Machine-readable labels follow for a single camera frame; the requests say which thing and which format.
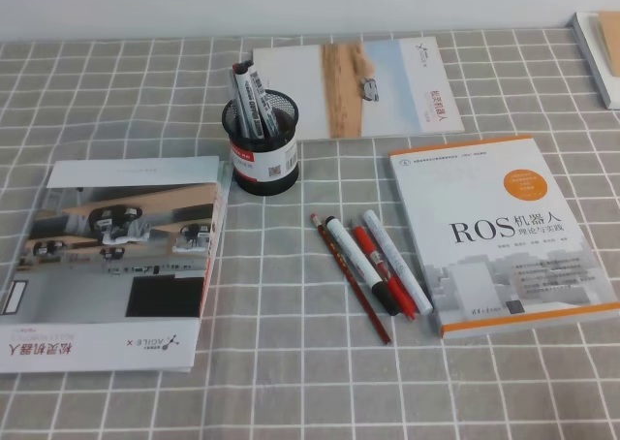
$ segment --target pencil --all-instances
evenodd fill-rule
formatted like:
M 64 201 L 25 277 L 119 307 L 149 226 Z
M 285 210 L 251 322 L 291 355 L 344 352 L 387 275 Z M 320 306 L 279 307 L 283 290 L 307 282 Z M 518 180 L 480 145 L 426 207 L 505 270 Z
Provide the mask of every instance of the pencil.
M 353 292 L 356 294 L 359 304 L 361 304 L 361 307 L 363 307 L 364 311 L 366 311 L 366 314 L 368 314 L 368 317 L 370 318 L 370 322 L 372 323 L 373 327 L 375 328 L 375 330 L 381 337 L 384 344 L 388 345 L 389 343 L 391 343 L 391 338 L 389 337 L 388 333 L 386 332 L 386 329 L 384 328 L 383 324 L 379 320 L 379 317 L 377 317 L 377 314 L 375 313 L 375 310 L 370 305 L 370 302 L 368 302 L 366 295 L 359 287 L 359 284 L 357 283 L 356 278 L 353 277 L 353 274 L 349 270 L 349 267 L 347 266 L 345 259 L 342 257 L 342 255 L 338 251 L 338 248 L 336 247 L 336 244 L 334 243 L 333 239 L 329 236 L 329 233 L 327 232 L 326 228 L 319 220 L 319 217 L 317 216 L 317 214 L 312 214 L 310 218 L 312 219 L 312 223 L 315 225 L 315 227 L 319 231 L 319 234 L 321 234 L 321 236 L 323 237 L 323 240 L 325 241 L 327 248 L 329 249 L 329 251 L 331 252 L 331 255 L 333 256 L 333 259 L 336 260 L 336 264 L 338 264 L 338 266 L 340 267 L 340 270 L 342 270 L 342 272 L 347 277 L 347 280 L 349 281 L 351 288 L 353 288 Z

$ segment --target red label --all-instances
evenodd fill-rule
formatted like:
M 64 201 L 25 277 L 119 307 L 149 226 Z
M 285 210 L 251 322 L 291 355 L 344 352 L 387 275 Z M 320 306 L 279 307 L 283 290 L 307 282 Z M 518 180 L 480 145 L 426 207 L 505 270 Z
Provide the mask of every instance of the red label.
M 240 147 L 235 146 L 232 141 L 231 141 L 231 149 L 232 149 L 232 152 L 234 152 L 237 156 L 239 156 L 244 161 L 254 162 L 254 153 L 252 151 L 246 151 L 244 149 L 241 149 Z

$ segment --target pen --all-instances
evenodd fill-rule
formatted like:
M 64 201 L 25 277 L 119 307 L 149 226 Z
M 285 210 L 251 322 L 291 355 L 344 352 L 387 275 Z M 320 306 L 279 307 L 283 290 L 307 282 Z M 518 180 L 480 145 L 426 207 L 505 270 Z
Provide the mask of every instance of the pen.
M 390 292 L 396 298 L 400 309 L 407 317 L 411 319 L 416 319 L 416 309 L 413 300 L 411 299 L 411 297 L 404 294 L 403 291 L 398 287 L 395 275 L 391 276 L 391 274 L 389 273 L 388 266 L 384 262 L 381 253 L 377 251 L 375 243 L 372 242 L 372 239 L 370 239 L 370 236 L 368 236 L 364 228 L 359 225 L 359 223 L 355 220 L 353 221 L 353 233 L 356 236 L 359 247 L 361 248 L 363 253 L 375 266 L 375 269 L 379 272 L 381 278 L 385 280 Z
M 254 89 L 252 88 L 250 74 L 248 74 L 248 68 L 243 64 L 234 64 L 232 70 L 239 87 L 241 105 L 249 120 L 250 131 L 254 138 L 262 140 L 264 138 L 263 124 L 261 123 L 261 116 L 259 115 L 259 108 L 256 103 Z
M 256 95 L 257 105 L 259 106 L 259 111 L 264 120 L 264 125 L 267 129 L 267 132 L 271 137 L 275 137 L 280 133 L 278 128 L 278 121 L 275 119 L 275 114 L 273 113 L 273 107 L 269 103 L 267 99 L 267 93 L 264 92 L 263 83 L 261 82 L 261 78 L 259 77 L 259 73 L 254 66 L 254 62 L 252 60 L 246 60 L 243 62 L 248 68 L 248 74 L 250 76 L 250 80 L 252 81 L 252 86 L 254 87 L 254 94 Z
M 377 317 L 377 314 L 375 313 L 375 310 L 370 305 L 370 302 L 368 302 L 366 295 L 359 287 L 359 284 L 357 283 L 356 278 L 353 277 L 353 274 L 349 270 L 349 267 L 347 266 L 345 259 L 342 257 L 342 255 L 338 251 L 338 248 L 336 248 L 336 245 L 333 242 L 333 239 L 331 239 L 331 237 L 329 236 L 329 233 L 327 232 L 326 228 L 323 226 L 323 224 L 319 220 L 319 217 L 317 216 L 317 214 L 312 214 L 310 218 L 312 219 L 312 223 L 315 225 L 315 227 L 319 231 L 319 234 L 321 235 L 325 244 L 327 245 L 327 248 L 331 252 L 331 255 L 336 260 L 336 263 L 340 267 L 340 270 L 342 270 L 342 273 L 344 273 L 345 276 L 347 277 L 347 280 L 349 281 L 351 288 L 353 288 L 353 292 L 356 294 L 359 304 L 361 304 L 361 307 L 363 307 L 364 311 L 366 311 L 366 314 L 370 318 L 370 322 L 372 323 L 373 327 L 375 328 L 375 330 L 381 337 L 381 340 L 384 342 L 384 344 L 388 345 L 391 342 L 391 338 L 389 337 L 388 333 L 386 332 L 386 329 L 384 328 L 383 324 L 379 320 L 379 317 Z
M 372 290 L 372 294 L 379 300 L 381 305 L 390 316 L 395 316 L 400 312 L 398 303 L 389 292 L 388 286 L 381 279 L 377 271 L 368 262 L 364 253 L 356 245 L 356 241 L 351 238 L 347 230 L 335 217 L 327 217 L 325 220 L 327 230 L 333 235 L 336 243 L 351 260 L 359 275 L 364 279 L 366 285 Z
M 236 84 L 236 77 L 233 70 L 230 70 L 232 99 L 234 100 L 234 106 L 236 107 L 236 116 L 239 119 L 239 133 L 243 138 L 250 138 L 250 130 L 248 130 L 247 117 L 243 111 L 243 105 L 241 104 L 241 96 L 239 95 L 239 86 Z
M 387 257 L 387 260 L 394 267 L 394 271 L 398 275 L 398 277 L 402 280 L 403 285 L 411 295 L 411 298 L 414 299 L 416 305 L 418 306 L 419 313 L 422 316 L 426 314 L 430 314 L 433 310 L 433 305 L 430 303 L 424 290 L 419 285 L 418 281 L 409 270 L 407 263 L 396 249 L 394 242 L 386 232 L 381 220 L 377 217 L 377 214 L 372 209 L 368 209 L 364 212 L 363 215 L 364 220 L 366 221 L 366 225 L 372 236 L 375 237 L 382 251 Z

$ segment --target agile x logo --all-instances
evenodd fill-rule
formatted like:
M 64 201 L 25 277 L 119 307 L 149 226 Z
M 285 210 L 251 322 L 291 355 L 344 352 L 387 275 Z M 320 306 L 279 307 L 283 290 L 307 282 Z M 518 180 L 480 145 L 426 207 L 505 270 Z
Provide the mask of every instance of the agile x logo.
M 179 342 L 176 341 L 176 335 L 173 335 L 172 338 L 169 336 L 166 338 L 141 338 L 136 340 L 136 345 L 134 345 L 134 340 L 127 340 L 127 345 L 125 346 L 140 346 L 143 350 L 162 350 L 167 351 L 171 345 L 178 345 Z

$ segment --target marker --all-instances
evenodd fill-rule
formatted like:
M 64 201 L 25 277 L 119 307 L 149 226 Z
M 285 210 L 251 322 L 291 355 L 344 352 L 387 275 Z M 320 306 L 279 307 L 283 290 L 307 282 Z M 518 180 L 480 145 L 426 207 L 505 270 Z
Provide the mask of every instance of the marker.
M 398 303 L 394 301 L 394 297 L 389 293 L 388 286 L 368 262 L 364 253 L 362 253 L 359 246 L 356 245 L 356 241 L 351 238 L 340 221 L 335 217 L 327 217 L 325 224 L 340 248 L 345 252 L 345 255 L 351 260 L 351 263 L 354 265 L 357 272 L 359 272 L 361 278 L 364 279 L 366 285 L 372 290 L 372 294 L 384 307 L 387 314 L 390 316 L 398 314 L 400 308 L 398 307 Z
M 243 105 L 241 104 L 241 96 L 239 95 L 239 86 L 236 84 L 236 75 L 233 70 L 230 70 L 232 99 L 234 100 L 234 107 L 236 108 L 236 116 L 239 119 L 239 133 L 243 138 L 250 138 L 250 130 L 248 127 L 247 117 L 243 111 Z
M 252 88 L 252 81 L 250 80 L 250 74 L 248 74 L 248 68 L 243 64 L 234 64 L 232 69 L 234 70 L 236 84 L 239 87 L 241 104 L 243 105 L 243 110 L 245 111 L 250 123 L 251 133 L 254 138 L 262 140 L 264 138 L 263 124 L 261 123 L 259 107 L 256 103 L 256 96 L 254 95 L 254 89 Z
M 372 242 L 372 239 L 370 239 L 370 236 L 368 236 L 364 228 L 355 220 L 353 221 L 353 233 L 356 236 L 361 250 L 374 265 L 382 279 L 386 281 L 387 288 L 396 298 L 396 301 L 398 302 L 398 305 L 402 309 L 403 313 L 411 319 L 416 319 L 416 307 L 413 300 L 409 295 L 403 293 L 403 291 L 398 287 L 398 284 L 396 283 L 396 276 L 392 276 L 389 273 L 388 266 L 384 262 L 384 258 L 381 256 L 381 253 L 377 251 L 375 243 Z
M 375 214 L 373 210 L 369 209 L 364 212 L 363 218 L 366 221 L 368 229 L 370 229 L 373 237 L 375 237 L 382 251 L 386 255 L 387 260 L 391 266 L 394 267 L 394 271 L 402 280 L 403 285 L 416 302 L 419 313 L 422 316 L 430 314 L 433 310 L 433 305 L 430 303 L 424 293 L 424 290 L 409 270 L 407 263 L 405 263 L 405 260 L 398 252 L 398 249 L 396 249 L 394 242 L 389 237 L 388 232 L 386 232 L 386 229 L 381 223 L 381 220 L 379 220 L 379 217 L 377 217 L 377 214 Z
M 275 137 L 280 134 L 280 129 L 278 127 L 278 121 L 275 119 L 275 114 L 273 113 L 273 107 L 267 99 L 267 93 L 264 92 L 259 73 L 256 71 L 253 61 L 246 60 L 243 62 L 243 65 L 248 68 L 248 74 L 250 75 L 250 80 L 254 87 L 254 94 L 256 95 L 257 104 L 259 105 L 259 112 L 263 117 L 267 132 L 270 136 Z

